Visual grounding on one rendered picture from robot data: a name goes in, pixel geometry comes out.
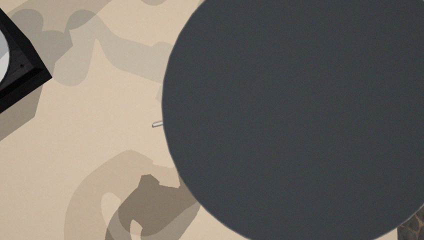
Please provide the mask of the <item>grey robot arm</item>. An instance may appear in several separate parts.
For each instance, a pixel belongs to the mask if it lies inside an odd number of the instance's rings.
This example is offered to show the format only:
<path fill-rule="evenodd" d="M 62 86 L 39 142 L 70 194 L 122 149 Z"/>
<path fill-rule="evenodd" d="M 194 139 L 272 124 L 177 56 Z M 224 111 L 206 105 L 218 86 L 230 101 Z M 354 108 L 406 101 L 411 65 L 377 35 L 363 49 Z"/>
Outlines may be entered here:
<path fill-rule="evenodd" d="M 424 0 L 204 0 L 170 53 L 169 154 L 247 240 L 376 240 L 424 206 Z"/>

